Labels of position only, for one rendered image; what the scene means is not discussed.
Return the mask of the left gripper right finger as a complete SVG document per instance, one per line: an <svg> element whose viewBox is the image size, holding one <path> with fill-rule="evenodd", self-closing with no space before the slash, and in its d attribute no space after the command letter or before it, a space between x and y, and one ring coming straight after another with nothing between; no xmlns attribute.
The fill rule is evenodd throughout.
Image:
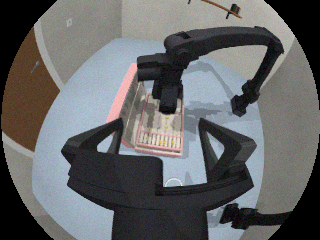
<svg viewBox="0 0 320 240"><path fill-rule="evenodd" d="M251 137L221 127L221 125L205 120L203 117L200 117L197 128L199 128L201 149L203 149L207 183L219 180L229 167L245 163L257 147L255 140ZM224 145L224 152L220 159L217 159L216 153L213 151L207 132Z"/></svg>

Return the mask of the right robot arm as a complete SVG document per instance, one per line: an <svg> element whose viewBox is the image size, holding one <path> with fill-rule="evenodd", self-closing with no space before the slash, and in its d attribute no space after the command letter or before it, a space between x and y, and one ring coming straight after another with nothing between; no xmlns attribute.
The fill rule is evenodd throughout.
<svg viewBox="0 0 320 240"><path fill-rule="evenodd" d="M264 27L257 27L257 25L255 28L217 27L173 33L165 37L165 53L137 57L137 81L159 80L159 87L157 87L157 95L160 96L161 93L159 112L161 115L171 115L171 113L175 115L177 97L181 91L181 75L184 69L187 69L189 61L199 60L199 56L208 55L216 49L240 47L240 45L267 45L268 47L255 77L247 80L247 83L241 87L243 95L235 95L236 109L245 115L248 104L255 103L259 99L261 84L267 79L277 57L281 53L284 55L280 39ZM161 77L169 83L179 83L179 81L180 83L167 84Z"/></svg>

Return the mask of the pink jewelry box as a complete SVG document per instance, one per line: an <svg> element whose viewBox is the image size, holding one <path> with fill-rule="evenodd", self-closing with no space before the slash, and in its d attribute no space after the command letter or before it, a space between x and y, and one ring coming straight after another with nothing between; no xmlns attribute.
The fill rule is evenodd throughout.
<svg viewBox="0 0 320 240"><path fill-rule="evenodd" d="M133 99L133 97L135 97L135 99ZM124 77L123 83L120 85L115 101L113 101L107 123L108 121L117 119L117 117L123 117L124 129L123 137L121 137L121 144L125 145L127 148L133 148L136 152L151 153L151 155L180 157L183 155L183 151L164 152L165 149L164 151L160 151L160 149L155 151L155 149L152 148L139 148L139 145L136 145L137 135L139 135L141 116L143 116L144 111L145 99L147 99L147 93L145 93L144 81L137 81L137 64L132 63L131 67L128 69L127 75ZM131 143L129 143L127 139L131 141Z"/></svg>

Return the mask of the beige jewelry tray with pink rim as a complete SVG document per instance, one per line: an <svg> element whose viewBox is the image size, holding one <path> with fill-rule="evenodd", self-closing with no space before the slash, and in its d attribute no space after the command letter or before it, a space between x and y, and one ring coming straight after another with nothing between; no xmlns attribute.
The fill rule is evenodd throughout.
<svg viewBox="0 0 320 240"><path fill-rule="evenodd" d="M139 145L139 147L165 149L165 151L180 152L181 149L183 149L184 99L177 99L177 108L175 115L172 115L172 113L171 115L161 115L161 112L157 112L157 109L152 108L152 105L153 107L159 109L159 100L153 101L152 92L148 92L147 99L145 99L143 116L141 116L139 135L137 135L136 145ZM152 119L151 113L153 115ZM157 115L161 116L159 117ZM169 119L165 119L165 116L168 116ZM173 123L173 120L175 120L175 123ZM149 124L151 124L151 129L148 129ZM159 124L159 129L156 128L157 124ZM165 124L168 125L167 129L164 128ZM175 125L175 128L173 128L173 125ZM160 147L159 141L161 141Z"/></svg>

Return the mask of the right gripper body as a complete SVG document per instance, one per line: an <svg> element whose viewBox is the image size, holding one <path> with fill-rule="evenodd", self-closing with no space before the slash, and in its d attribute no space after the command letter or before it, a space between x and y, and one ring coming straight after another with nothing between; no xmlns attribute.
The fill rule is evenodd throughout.
<svg viewBox="0 0 320 240"><path fill-rule="evenodd" d="M161 77L161 79L163 79L163 77ZM165 80L163 79L163 81L165 81ZM179 84L180 81L179 81L179 83L168 83L168 81L165 81L165 83L167 83L167 84ZM159 87L159 80L155 80L155 83L153 83L152 99L160 100L160 96L157 95L157 87ZM179 97L177 97L177 99L183 100L183 97L184 97L184 93L183 93L183 89L181 89L180 95L179 95Z"/></svg>

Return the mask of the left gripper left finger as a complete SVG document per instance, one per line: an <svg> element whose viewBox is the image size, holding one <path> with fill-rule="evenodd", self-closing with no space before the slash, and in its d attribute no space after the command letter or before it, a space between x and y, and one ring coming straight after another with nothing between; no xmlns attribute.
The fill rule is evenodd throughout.
<svg viewBox="0 0 320 240"><path fill-rule="evenodd" d="M123 119L119 117L119 119L109 121L109 123L104 125L100 125L100 127L89 129L89 131L69 137L67 143L65 144L73 145L73 147L79 147L81 149L88 149L88 151L97 152L97 145L99 145L104 139L107 139L111 133L115 132L107 153L117 153L117 155L119 155L121 137L123 137L123 129Z"/></svg>

